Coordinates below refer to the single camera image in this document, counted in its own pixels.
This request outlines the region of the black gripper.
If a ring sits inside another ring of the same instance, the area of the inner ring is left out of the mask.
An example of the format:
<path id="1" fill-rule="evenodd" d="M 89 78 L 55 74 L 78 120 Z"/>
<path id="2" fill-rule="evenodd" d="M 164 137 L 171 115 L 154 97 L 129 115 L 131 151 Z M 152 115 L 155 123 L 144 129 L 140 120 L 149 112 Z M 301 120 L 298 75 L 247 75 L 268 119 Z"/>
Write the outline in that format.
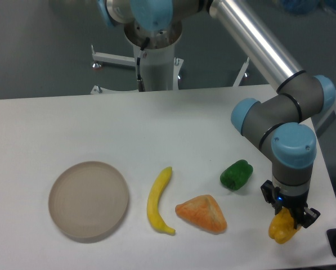
<path id="1" fill-rule="evenodd" d="M 261 186 L 261 191 L 265 201 L 273 207 L 275 215 L 279 214 L 282 208 L 287 208 L 293 213 L 294 228 L 308 228 L 320 216 L 318 210 L 307 207 L 309 188 L 306 184 L 287 186 L 279 181 L 267 180 Z"/>

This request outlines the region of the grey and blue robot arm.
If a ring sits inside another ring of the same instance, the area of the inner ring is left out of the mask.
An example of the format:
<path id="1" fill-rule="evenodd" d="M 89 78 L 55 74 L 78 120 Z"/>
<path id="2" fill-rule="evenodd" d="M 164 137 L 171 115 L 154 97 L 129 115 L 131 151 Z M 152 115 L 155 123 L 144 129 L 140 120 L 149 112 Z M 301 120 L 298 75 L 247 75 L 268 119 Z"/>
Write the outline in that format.
<path id="1" fill-rule="evenodd" d="M 134 47 L 140 92 L 177 88 L 173 47 L 183 19 L 206 11 L 227 29 L 277 93 L 266 102 L 244 99 L 231 114 L 238 132 L 272 163 L 263 196 L 275 212 L 288 209 L 295 227 L 313 224 L 320 214 L 308 207 L 307 197 L 316 138 L 303 121 L 333 105 L 331 80 L 303 70 L 246 1 L 98 1 L 97 6 L 106 25 L 123 25 Z"/>

